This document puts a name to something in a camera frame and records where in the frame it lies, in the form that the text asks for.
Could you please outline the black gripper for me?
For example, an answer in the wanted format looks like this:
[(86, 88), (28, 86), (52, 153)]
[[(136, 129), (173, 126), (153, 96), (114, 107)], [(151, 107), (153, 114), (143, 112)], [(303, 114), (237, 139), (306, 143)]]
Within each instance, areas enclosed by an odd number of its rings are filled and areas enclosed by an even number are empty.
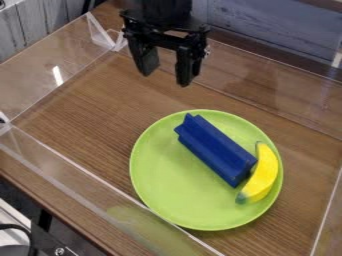
[(140, 0), (120, 11), (122, 33), (136, 68), (149, 76), (159, 67), (157, 47), (176, 52), (176, 82), (185, 87), (200, 73), (209, 27), (191, 15), (192, 0)]

